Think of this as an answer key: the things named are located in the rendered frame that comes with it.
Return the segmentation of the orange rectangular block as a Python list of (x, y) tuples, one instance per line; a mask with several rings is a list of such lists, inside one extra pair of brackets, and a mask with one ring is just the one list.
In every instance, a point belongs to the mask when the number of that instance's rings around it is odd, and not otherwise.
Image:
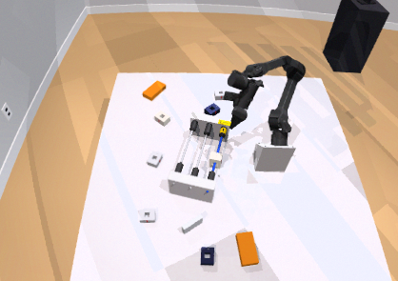
[(143, 97), (148, 98), (149, 100), (153, 100), (157, 97), (157, 95), (166, 88), (166, 85), (160, 81), (156, 81), (152, 84), (148, 89), (143, 92)]
[(258, 254), (252, 231), (236, 233), (235, 238), (242, 267), (257, 265)]

